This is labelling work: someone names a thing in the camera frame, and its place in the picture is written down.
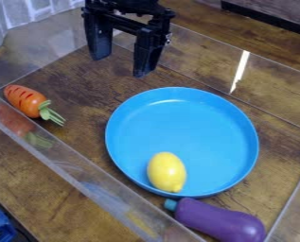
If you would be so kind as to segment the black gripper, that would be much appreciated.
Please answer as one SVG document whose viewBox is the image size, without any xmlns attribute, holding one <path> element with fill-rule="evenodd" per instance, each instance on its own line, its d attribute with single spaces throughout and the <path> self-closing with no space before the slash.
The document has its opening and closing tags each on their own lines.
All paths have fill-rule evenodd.
<svg viewBox="0 0 300 242">
<path fill-rule="evenodd" d="M 145 25 L 124 17 L 151 15 Z M 113 28 L 137 33 L 133 54 L 133 75 L 144 77 L 156 69 L 171 32 L 175 12 L 159 4 L 159 0 L 85 0 L 82 18 L 92 59 L 100 61 L 112 53 Z"/>
</svg>

